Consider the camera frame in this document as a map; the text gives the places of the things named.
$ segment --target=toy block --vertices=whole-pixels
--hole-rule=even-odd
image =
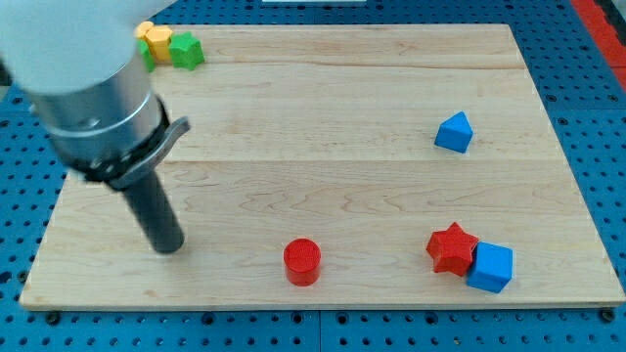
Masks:
[[[155,24],[150,21],[144,21],[144,22],[139,23],[139,25],[135,27],[135,38],[146,40],[146,34],[154,26]]]
[[[496,244],[479,242],[468,271],[468,286],[500,293],[513,277],[513,251]]]
[[[296,286],[309,286],[320,277],[320,247],[309,239],[290,242],[283,253],[285,274]]]
[[[150,54],[150,47],[148,43],[144,40],[138,40],[137,45],[139,47],[139,53],[141,57],[144,59],[144,65],[146,66],[146,70],[148,72],[152,72],[155,70],[155,60],[153,59],[152,54]]]
[[[465,153],[472,136],[473,131],[468,117],[461,111],[441,123],[434,144],[452,151]]]
[[[204,62],[201,43],[191,32],[172,36],[169,55],[174,67],[184,67],[188,70],[194,70],[198,64]]]
[[[466,233],[456,222],[448,230],[433,232],[426,251],[432,257],[434,272],[451,272],[460,277],[465,275],[473,261],[473,249],[477,243],[478,238]]]
[[[153,57],[159,62],[169,63],[169,43],[174,32],[167,25],[155,25],[146,33],[146,42]]]

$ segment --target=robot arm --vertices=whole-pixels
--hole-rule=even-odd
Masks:
[[[0,57],[60,159],[123,192],[159,252],[184,237],[154,167],[189,124],[169,123],[133,29],[172,2],[0,0]]]

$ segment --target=gray metal cylinder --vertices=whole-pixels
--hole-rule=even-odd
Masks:
[[[98,165],[128,154],[157,129],[160,107],[139,54],[104,82],[60,96],[28,94],[62,161]]]

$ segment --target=yellow block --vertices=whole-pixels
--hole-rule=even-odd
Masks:
[[[145,40],[146,34],[153,27],[155,27],[155,24],[150,21],[144,21],[139,23],[139,25],[137,25],[137,27],[135,28],[135,38]]]
[[[157,61],[171,61],[168,48],[173,33],[167,25],[155,25],[146,33],[146,42]]]

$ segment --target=red star block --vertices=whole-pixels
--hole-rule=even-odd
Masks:
[[[433,260],[434,272],[449,271],[458,276],[466,274],[473,261],[473,249],[478,238],[461,228],[456,222],[446,231],[435,231],[430,237],[426,251]]]

